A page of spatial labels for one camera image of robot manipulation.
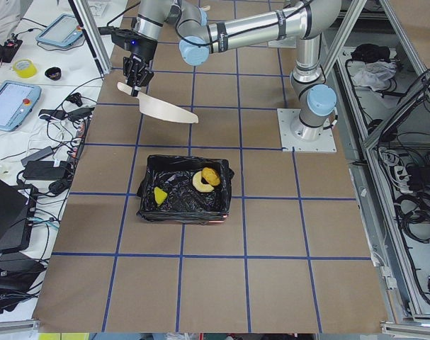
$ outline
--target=light blue cap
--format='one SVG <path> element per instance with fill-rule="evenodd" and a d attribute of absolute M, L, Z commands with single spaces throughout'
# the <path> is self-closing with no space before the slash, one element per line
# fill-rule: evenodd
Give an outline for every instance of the light blue cap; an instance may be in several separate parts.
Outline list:
<path fill-rule="evenodd" d="M 199 11 L 200 11 L 200 25 L 205 26 L 207 25 L 207 20 L 208 20 L 207 12 L 205 12 L 202 8 L 199 8 Z"/>
<path fill-rule="evenodd" d="M 307 105 L 319 117 L 326 117 L 336 106 L 336 93 L 327 85 L 318 84 L 309 90 Z"/>
<path fill-rule="evenodd" d="M 185 39 L 195 44 L 205 44 L 205 41 L 199 37 L 188 36 L 185 37 Z M 193 45 L 185 40 L 180 40 L 179 49 L 183 60 L 191 66 L 199 66 L 203 64 L 210 54 L 208 46 Z"/>

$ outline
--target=yellow tape roll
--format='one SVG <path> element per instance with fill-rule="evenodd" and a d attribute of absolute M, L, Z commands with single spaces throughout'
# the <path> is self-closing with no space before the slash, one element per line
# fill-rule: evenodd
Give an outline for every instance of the yellow tape roll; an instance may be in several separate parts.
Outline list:
<path fill-rule="evenodd" d="M 37 69 L 29 59 L 18 60 L 13 64 L 13 69 L 21 78 L 29 78 L 37 73 Z"/>

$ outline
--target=yellow object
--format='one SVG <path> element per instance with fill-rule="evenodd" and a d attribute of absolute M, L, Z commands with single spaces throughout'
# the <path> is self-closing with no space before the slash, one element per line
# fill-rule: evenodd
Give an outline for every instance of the yellow object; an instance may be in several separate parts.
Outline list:
<path fill-rule="evenodd" d="M 61 340 L 60 333 L 41 333 L 38 340 Z"/>
<path fill-rule="evenodd" d="M 202 178 L 207 181 L 211 186 L 219 186 L 221 184 L 220 175 L 212 168 L 202 169 Z"/>
<path fill-rule="evenodd" d="M 215 188 L 210 184 L 202 183 L 202 171 L 196 172 L 193 176 L 193 186 L 201 193 L 211 193 Z"/>
<path fill-rule="evenodd" d="M 13 64 L 13 69 L 21 78 L 29 78 L 37 73 L 35 65 L 29 59 L 21 59 Z"/>
<path fill-rule="evenodd" d="M 153 193 L 155 194 L 155 202 L 157 202 L 157 205 L 160 206 L 164 200 L 167 198 L 167 192 L 163 191 L 162 189 L 155 186 L 153 189 Z"/>
<path fill-rule="evenodd" d="M 89 333 L 62 333 L 62 340 L 89 340 Z"/>

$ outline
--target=yellow food item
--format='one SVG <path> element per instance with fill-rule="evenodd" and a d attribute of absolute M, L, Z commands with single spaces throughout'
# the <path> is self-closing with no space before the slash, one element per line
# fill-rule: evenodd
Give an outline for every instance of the yellow food item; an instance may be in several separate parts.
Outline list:
<path fill-rule="evenodd" d="M 155 202 L 157 202 L 158 206 L 160 206 L 167 198 L 167 192 L 157 186 L 153 189 L 153 193 L 155 194 Z"/>
<path fill-rule="evenodd" d="M 196 172 L 194 174 L 193 185 L 194 185 L 194 188 L 196 188 L 196 190 L 200 191 L 201 193 L 210 193 L 213 190 L 215 190 L 215 188 L 210 184 L 202 183 L 202 171 Z"/>
<path fill-rule="evenodd" d="M 202 177 L 211 186 L 219 186 L 221 184 L 220 175 L 218 175 L 216 170 L 214 170 L 212 168 L 203 168 L 202 169 Z"/>

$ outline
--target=wooden blade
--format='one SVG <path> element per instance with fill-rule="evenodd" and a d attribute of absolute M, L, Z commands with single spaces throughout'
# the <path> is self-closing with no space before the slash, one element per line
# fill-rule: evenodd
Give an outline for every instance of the wooden blade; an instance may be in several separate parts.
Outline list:
<path fill-rule="evenodd" d="M 118 82 L 117 88 L 127 95 L 131 94 L 131 87 L 127 84 Z M 199 123 L 197 115 L 166 101 L 148 96 L 142 92 L 137 94 L 137 99 L 139 100 L 140 112 L 150 117 L 174 123 Z"/>

